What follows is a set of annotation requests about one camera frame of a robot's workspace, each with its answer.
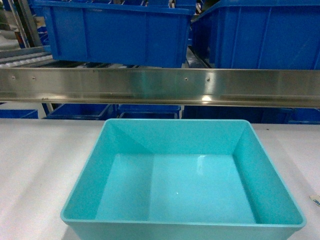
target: metal rail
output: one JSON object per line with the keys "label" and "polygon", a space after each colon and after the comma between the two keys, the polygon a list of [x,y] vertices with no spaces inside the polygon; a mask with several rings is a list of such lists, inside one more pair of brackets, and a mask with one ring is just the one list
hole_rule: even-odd
{"label": "metal rail", "polygon": [[320,107],[320,71],[6,68],[1,102]]}

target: blue crate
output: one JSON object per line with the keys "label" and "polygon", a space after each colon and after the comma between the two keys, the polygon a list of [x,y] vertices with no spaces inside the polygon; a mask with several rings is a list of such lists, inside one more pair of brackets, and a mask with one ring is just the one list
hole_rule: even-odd
{"label": "blue crate", "polygon": [[0,119],[38,119],[38,110],[0,109]]}
{"label": "blue crate", "polygon": [[286,124],[291,108],[185,106],[184,119],[242,119],[252,124]]}
{"label": "blue crate", "polygon": [[169,0],[148,0],[148,7],[167,8]]}
{"label": "blue crate", "polygon": [[120,104],[117,108],[122,119],[178,119],[181,106]]}
{"label": "blue crate", "polygon": [[320,1],[221,0],[192,23],[216,68],[320,69]]}
{"label": "blue crate", "polygon": [[62,104],[45,119],[107,120],[116,116],[114,104]]}
{"label": "blue crate", "polygon": [[320,125],[320,109],[296,108],[288,123]]}
{"label": "blue crate", "polygon": [[176,113],[179,114],[181,106],[178,105],[143,105],[143,104],[120,104],[118,113]]}
{"label": "blue crate", "polygon": [[53,58],[181,68],[193,11],[135,5],[36,0]]}
{"label": "blue crate", "polygon": [[143,5],[144,2],[145,2],[144,0],[125,0],[123,4],[139,6],[139,5]]}
{"label": "blue crate", "polygon": [[175,7],[180,9],[196,10],[197,0],[175,0]]}
{"label": "blue crate", "polygon": [[124,112],[119,115],[120,119],[178,119],[179,116],[173,112]]}
{"label": "blue crate", "polygon": [[11,11],[11,7],[8,0],[2,0],[2,2],[3,2],[3,9],[6,11]]}

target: tray bottom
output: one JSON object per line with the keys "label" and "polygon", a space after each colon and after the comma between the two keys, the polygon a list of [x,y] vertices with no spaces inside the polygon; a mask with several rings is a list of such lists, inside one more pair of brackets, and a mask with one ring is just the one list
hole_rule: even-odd
{"label": "tray bottom", "polygon": [[232,155],[117,154],[95,219],[256,223]]}

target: plastic tray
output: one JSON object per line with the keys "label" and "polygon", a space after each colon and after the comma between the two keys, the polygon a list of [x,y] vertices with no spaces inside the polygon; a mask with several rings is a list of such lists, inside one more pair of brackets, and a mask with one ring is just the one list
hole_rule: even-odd
{"label": "plastic tray", "polygon": [[240,119],[252,124],[287,124],[292,108],[185,106],[184,119]]}
{"label": "plastic tray", "polygon": [[1,109],[0,119],[38,119],[38,110]]}
{"label": "plastic tray", "polygon": [[221,0],[192,23],[216,68],[320,69],[320,1]]}
{"label": "plastic tray", "polygon": [[56,60],[181,68],[193,11],[36,0]]}
{"label": "plastic tray", "polygon": [[296,108],[288,123],[320,125],[320,109]]}
{"label": "plastic tray", "polygon": [[62,104],[45,119],[107,120],[117,116],[112,104]]}
{"label": "plastic tray", "polygon": [[61,218],[82,240],[284,240],[306,224],[244,120],[106,121]]}

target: metal shelf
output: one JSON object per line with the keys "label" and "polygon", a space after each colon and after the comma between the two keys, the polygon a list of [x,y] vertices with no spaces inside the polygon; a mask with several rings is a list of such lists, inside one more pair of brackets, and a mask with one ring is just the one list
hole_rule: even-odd
{"label": "metal shelf", "polygon": [[[190,67],[201,66],[190,51],[187,59]],[[52,61],[55,67],[60,63]],[[0,69],[0,102],[320,107],[320,71],[316,70],[43,65]]]}

